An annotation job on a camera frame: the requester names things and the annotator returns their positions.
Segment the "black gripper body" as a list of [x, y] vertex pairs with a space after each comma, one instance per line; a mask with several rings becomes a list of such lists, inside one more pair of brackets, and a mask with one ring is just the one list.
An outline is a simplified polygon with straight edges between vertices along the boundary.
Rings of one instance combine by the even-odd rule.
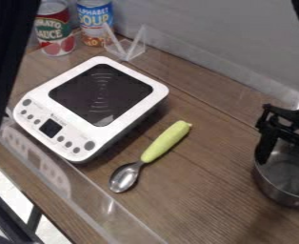
[[299, 110], [293, 111], [264, 104], [256, 128], [258, 124], [272, 125], [278, 130], [278, 139], [299, 145]]

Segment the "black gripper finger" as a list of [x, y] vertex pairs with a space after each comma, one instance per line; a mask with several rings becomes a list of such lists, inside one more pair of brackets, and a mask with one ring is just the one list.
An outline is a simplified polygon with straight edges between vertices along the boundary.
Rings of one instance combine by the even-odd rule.
[[278, 130], [269, 124], [258, 124], [260, 140], [256, 147], [256, 160], [260, 165], [266, 163], [278, 139]]

